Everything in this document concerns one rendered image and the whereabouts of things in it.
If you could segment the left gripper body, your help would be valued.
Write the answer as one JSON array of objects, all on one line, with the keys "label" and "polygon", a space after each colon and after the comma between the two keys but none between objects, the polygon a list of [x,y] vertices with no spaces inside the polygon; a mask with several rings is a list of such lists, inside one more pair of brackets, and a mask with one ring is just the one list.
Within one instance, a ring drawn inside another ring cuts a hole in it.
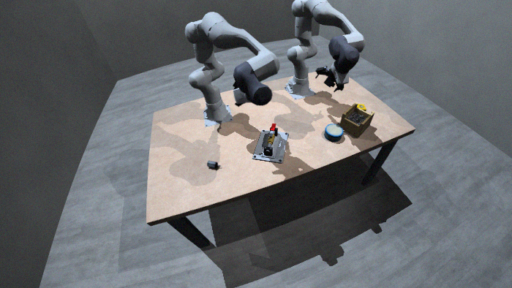
[{"label": "left gripper body", "polygon": [[328,74],[329,74],[333,79],[336,79],[336,78],[334,77],[333,72],[331,71],[331,68],[329,69]]}]

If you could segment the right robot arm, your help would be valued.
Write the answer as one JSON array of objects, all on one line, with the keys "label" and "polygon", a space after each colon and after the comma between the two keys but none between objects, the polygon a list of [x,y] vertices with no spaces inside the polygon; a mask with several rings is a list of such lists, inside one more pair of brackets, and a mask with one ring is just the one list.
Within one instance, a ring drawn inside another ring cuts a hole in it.
[{"label": "right robot arm", "polygon": [[246,47],[256,55],[234,69],[233,95],[236,104],[252,102],[263,106],[271,101],[271,89],[260,82],[277,74],[279,59],[249,33],[231,26],[220,14],[209,12],[202,20],[188,23],[185,35],[194,45],[196,60],[204,64],[189,76],[189,84],[203,93],[206,101],[205,119],[221,121],[230,113],[222,101],[219,88],[211,85],[211,81],[225,72],[223,64],[214,58],[213,45],[221,49]]}]

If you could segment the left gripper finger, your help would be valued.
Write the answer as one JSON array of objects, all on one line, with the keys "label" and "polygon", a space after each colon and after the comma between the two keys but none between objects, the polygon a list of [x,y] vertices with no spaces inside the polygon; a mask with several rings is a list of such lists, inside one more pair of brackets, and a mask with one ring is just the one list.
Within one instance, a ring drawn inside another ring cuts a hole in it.
[{"label": "left gripper finger", "polygon": [[[329,69],[327,68],[327,66],[316,69],[317,76],[318,75],[326,75],[326,76],[330,77],[330,75],[328,74],[328,71],[329,71]],[[317,76],[316,76],[316,78],[317,78]]]},{"label": "left gripper finger", "polygon": [[[336,83],[336,80],[335,80],[334,82]],[[343,84],[343,85],[340,85],[340,84],[337,84],[337,83],[336,83],[336,86],[337,86],[337,89],[335,89],[335,90],[334,90],[334,92],[335,92],[335,91],[337,91],[337,90],[341,90],[341,91],[342,91],[342,90],[343,90],[343,88],[344,88],[344,84]]]}]

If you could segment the blue round tin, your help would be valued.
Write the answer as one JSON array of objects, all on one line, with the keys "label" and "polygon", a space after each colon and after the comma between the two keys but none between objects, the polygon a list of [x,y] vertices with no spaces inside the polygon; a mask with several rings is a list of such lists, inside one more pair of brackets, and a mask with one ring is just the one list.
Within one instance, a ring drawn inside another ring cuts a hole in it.
[{"label": "blue round tin", "polygon": [[325,128],[324,136],[331,142],[338,142],[341,140],[343,135],[343,129],[341,126],[336,124],[329,124]]}]

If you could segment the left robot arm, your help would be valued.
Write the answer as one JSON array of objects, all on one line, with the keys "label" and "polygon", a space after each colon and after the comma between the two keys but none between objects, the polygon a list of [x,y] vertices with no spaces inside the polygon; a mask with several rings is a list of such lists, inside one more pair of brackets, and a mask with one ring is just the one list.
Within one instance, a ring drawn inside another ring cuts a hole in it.
[{"label": "left robot arm", "polygon": [[360,57],[359,53],[365,47],[364,36],[327,0],[295,0],[292,4],[292,12],[296,16],[295,37],[301,44],[287,51],[287,57],[294,65],[294,76],[286,84],[290,94],[303,96],[310,90],[309,67],[304,61],[317,54],[317,46],[312,41],[312,17],[321,25],[335,26],[345,33],[345,35],[333,37],[328,49],[335,60],[331,71],[336,78],[336,83],[340,85],[349,83],[349,71],[356,65]]}]

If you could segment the brown wooden crate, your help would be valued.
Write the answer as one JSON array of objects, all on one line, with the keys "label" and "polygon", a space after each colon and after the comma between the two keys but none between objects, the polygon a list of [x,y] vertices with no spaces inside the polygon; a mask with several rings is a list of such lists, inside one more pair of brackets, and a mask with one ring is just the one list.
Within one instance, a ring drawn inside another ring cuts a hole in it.
[{"label": "brown wooden crate", "polygon": [[369,127],[371,123],[370,121],[372,121],[375,112],[372,111],[370,114],[358,108],[357,106],[358,103],[355,103],[342,114],[340,126],[346,132],[350,133],[354,137],[359,138],[361,134]]}]

